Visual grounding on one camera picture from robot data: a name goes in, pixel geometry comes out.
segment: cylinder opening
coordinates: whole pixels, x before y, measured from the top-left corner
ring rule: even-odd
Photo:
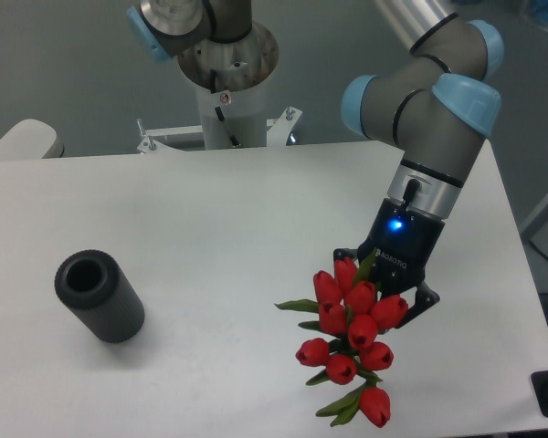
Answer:
[[[94,260],[79,260],[69,268],[67,284],[74,292],[90,292],[103,277],[101,265]]]

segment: light blue joint cap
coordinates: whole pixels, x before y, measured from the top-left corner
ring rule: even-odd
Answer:
[[[341,101],[341,117],[347,128],[359,135],[365,135],[362,128],[362,99],[364,98],[367,84],[375,76],[365,75],[355,79],[345,92]]]
[[[471,128],[489,137],[500,112],[501,96],[483,82],[445,73],[438,78],[432,94]]]
[[[144,47],[144,50],[148,52],[154,61],[164,62],[169,60],[171,57],[156,40],[153,33],[144,23],[144,20],[142,20],[140,14],[138,14],[138,11],[136,11],[136,8],[132,6],[128,9],[126,14],[128,15],[128,21],[130,22],[132,32],[136,35],[138,41],[140,41],[140,44]]]
[[[483,35],[483,39],[485,39],[485,45],[487,46],[487,71],[485,72],[484,79],[487,79],[497,71],[503,62],[503,58],[505,57],[503,39],[494,26],[482,20],[469,21],[467,24],[475,26]]]

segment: green leaf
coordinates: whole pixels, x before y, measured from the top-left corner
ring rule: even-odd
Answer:
[[[329,342],[329,349],[331,353],[337,353],[343,350],[343,342],[340,339],[333,339]]]
[[[310,379],[308,379],[306,382],[306,385],[307,386],[318,385],[319,383],[323,383],[324,381],[327,381],[328,379],[329,379],[329,375],[327,374],[327,370],[323,370],[316,376],[313,376]]]
[[[331,404],[328,404],[324,408],[320,408],[315,415],[317,417],[333,417],[333,415],[339,415],[341,411],[345,408],[348,408],[353,404],[353,402],[359,399],[362,391],[366,388],[366,385],[363,384],[356,390],[348,392],[341,399],[334,401]]]
[[[314,330],[314,331],[320,331],[320,333],[325,333],[324,331],[321,330],[321,323],[319,321],[299,322],[299,327],[305,330]]]
[[[275,304],[280,310],[294,310],[295,312],[319,313],[319,303],[311,299],[299,299]]]
[[[357,375],[366,380],[368,388],[370,385],[375,386],[378,382],[382,381],[373,371],[364,370],[359,366],[357,367]]]
[[[355,414],[359,411],[359,396],[355,398],[355,401],[347,408],[343,409],[337,418],[331,422],[331,427],[342,426],[350,422]]]
[[[368,281],[369,275],[372,272],[372,266],[375,263],[375,248],[372,251],[372,253],[365,258],[360,264],[359,269],[357,269],[357,272],[355,273],[355,277],[353,278],[352,286],[355,287],[357,283],[360,281]]]
[[[345,312],[347,313],[347,327],[349,327],[349,324],[353,321],[353,308],[351,306],[347,306],[345,308]]]

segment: screw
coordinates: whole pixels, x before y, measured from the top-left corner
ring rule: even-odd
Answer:
[[[152,135],[148,136],[148,149],[150,149],[151,151],[156,151],[156,143],[154,143]]]
[[[142,119],[136,119],[136,125],[138,125],[138,131],[140,132],[140,136],[142,138],[146,137],[146,129],[142,124]]]
[[[292,114],[294,114],[296,111],[293,107],[286,108],[286,120],[292,120]]]

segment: tulip bouquet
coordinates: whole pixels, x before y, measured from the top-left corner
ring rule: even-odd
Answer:
[[[377,427],[384,427],[390,419],[390,398],[377,388],[382,380],[375,371],[389,368],[394,353],[376,338],[398,325],[408,304],[399,295],[378,300],[381,285],[364,280],[364,265],[373,261],[365,259],[358,269],[349,257],[335,260],[334,277],[325,271],[314,276],[316,301],[301,299],[276,305],[282,310],[318,314],[318,320],[301,322],[299,327],[334,337],[331,341],[307,340],[296,353],[302,365],[325,367],[307,385],[325,381],[346,385],[355,376],[364,379],[359,388],[316,412],[318,417],[334,416],[331,427],[348,423],[358,411]]]

